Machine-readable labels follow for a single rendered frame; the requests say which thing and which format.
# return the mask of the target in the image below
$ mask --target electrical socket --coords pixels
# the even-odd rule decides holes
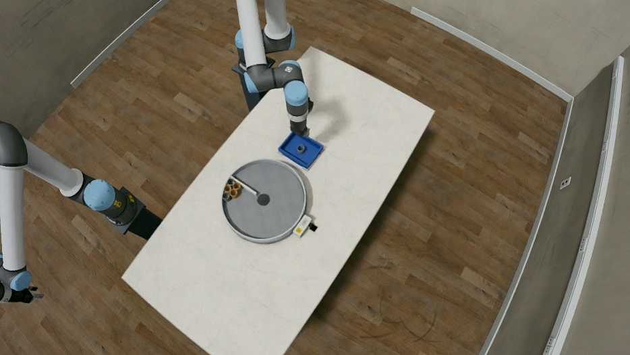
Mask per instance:
[[[571,176],[569,176],[568,179],[565,179],[560,183],[560,190],[562,190],[563,188],[566,188],[570,183],[571,183]]]

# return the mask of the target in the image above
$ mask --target white table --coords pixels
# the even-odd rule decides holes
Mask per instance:
[[[322,155],[308,171],[278,152],[289,133],[282,90],[269,92],[177,201],[123,279],[212,355],[284,354],[378,212],[433,110],[310,48],[299,60],[310,136]],[[306,177],[317,231],[255,244],[221,209],[229,175],[256,159]]]

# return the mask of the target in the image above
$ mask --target concrete wall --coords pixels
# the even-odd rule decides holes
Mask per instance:
[[[612,64],[604,68],[574,98],[554,186],[525,271],[490,347],[491,355],[542,354],[551,335],[571,278],[595,187],[612,68]],[[571,184],[560,190],[560,182],[569,176]]]
[[[630,45],[628,0],[385,0],[476,37],[575,96]]]
[[[597,241],[562,354],[630,352],[630,48]]]
[[[3,1],[0,120],[29,137],[74,79],[156,0]]]

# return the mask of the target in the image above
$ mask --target gray circular disc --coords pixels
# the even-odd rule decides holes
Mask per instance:
[[[258,193],[243,188],[237,198],[221,199],[225,218],[236,234],[263,244],[291,235],[306,209],[304,182],[293,168],[281,161],[257,160],[234,171],[232,177]]]

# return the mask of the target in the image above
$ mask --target wall trim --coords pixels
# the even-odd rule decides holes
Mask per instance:
[[[608,181],[610,179],[610,170],[612,168],[612,157],[614,155],[614,143],[617,137],[617,122],[619,121],[619,107],[621,104],[621,86],[623,81],[624,59],[619,56],[614,61],[614,69],[612,72],[612,86],[610,88],[610,100],[608,102],[608,118],[606,120],[606,132],[604,133],[604,146],[600,155],[600,164],[595,180],[595,188],[591,205],[586,219],[586,226],[582,234],[582,241],[577,252],[577,258],[573,266],[573,272],[567,286],[567,292],[563,299],[562,306],[558,312],[556,323],[549,337],[544,355],[560,355],[564,346],[569,328],[579,297],[582,293],[582,287],[586,280],[588,267],[591,263],[591,257],[595,248],[600,222],[602,220],[602,212],[604,203],[606,202],[606,192],[608,190]]]
[[[569,127],[569,121],[571,120],[571,112],[573,110],[573,99],[569,101],[567,105],[567,112],[565,114],[565,120],[562,124],[562,130],[560,131],[560,140],[558,141],[558,146],[556,147],[556,155],[554,156],[553,163],[551,165],[551,171],[549,173],[549,177],[547,178],[547,185],[545,187],[545,191],[542,195],[542,200],[540,201],[540,206],[538,207],[538,213],[536,214],[536,219],[534,219],[534,225],[532,226],[532,231],[529,233],[529,239],[527,240],[527,244],[525,245],[525,250],[523,251],[523,255],[521,256],[521,261],[519,262],[519,266],[516,268],[516,273],[514,274],[514,278],[512,278],[512,283],[510,284],[510,288],[507,290],[505,294],[505,299],[503,300],[503,305],[501,305],[501,309],[499,310],[496,318],[494,319],[494,323],[492,324],[492,328],[490,328],[490,333],[488,333],[488,337],[484,342],[481,350],[479,351],[479,355],[487,355],[488,351],[492,343],[494,342],[494,338],[498,333],[498,330],[503,323],[503,319],[505,318],[505,314],[507,313],[507,309],[510,307],[510,303],[512,303],[512,299],[514,298],[514,293],[516,292],[516,288],[521,281],[521,277],[523,276],[523,272],[525,271],[525,266],[527,265],[527,260],[529,259],[529,255],[532,253],[532,248],[534,247],[534,242],[536,241],[536,236],[538,235],[538,230],[540,229],[540,223],[542,221],[542,216],[545,213],[545,209],[547,207],[547,202],[549,201],[549,195],[551,194],[551,189],[554,185],[554,180],[556,178],[556,172],[558,171],[558,164],[560,162],[560,157],[562,155],[562,149],[565,145],[565,138],[567,137],[567,128]]]
[[[83,69],[79,75],[77,75],[74,80],[70,82],[72,87],[77,88],[83,80],[85,80],[88,75],[90,75],[96,67],[98,67],[110,54],[114,52],[114,50],[125,41],[125,39],[129,38],[140,26],[142,26],[151,16],[155,15],[155,13],[164,7],[170,0],[159,0],[155,5],[153,5],[150,9],[146,10],[142,16],[140,16],[131,26],[127,27],[126,30],[123,31],[116,39],[109,44],[109,46],[105,47],[103,51],[94,58],[94,60],[88,64],[88,66]]]
[[[573,97],[571,95],[569,95],[567,92],[565,92],[563,89],[559,88],[558,86],[554,85],[552,82],[548,81],[547,79],[541,77],[540,75],[536,74],[535,72],[533,72],[532,70],[530,70],[529,68],[525,67],[524,65],[520,64],[519,62],[515,61],[514,59],[508,57],[507,55],[497,51],[496,49],[492,48],[491,46],[487,45],[486,43],[483,43],[482,41],[476,39],[475,37],[471,36],[470,34],[456,28],[453,27],[451,25],[449,25],[448,23],[429,15],[428,13],[419,10],[415,7],[411,8],[411,14],[415,15],[425,21],[427,21],[428,23],[437,26],[441,29],[443,29],[444,31],[447,31],[448,33],[456,36],[457,38],[464,40],[466,42],[468,42],[469,44],[481,49],[483,52],[493,56],[494,58],[496,58],[497,60],[503,62],[504,64],[508,65],[509,67],[511,67],[512,69],[516,70],[517,72],[523,74],[524,76],[527,76],[529,79],[532,79],[534,82],[536,82],[537,84],[539,84],[540,86],[542,86],[543,88],[549,90],[550,92],[552,92],[553,94],[555,94],[556,96],[562,98],[562,100],[569,102],[573,99]]]

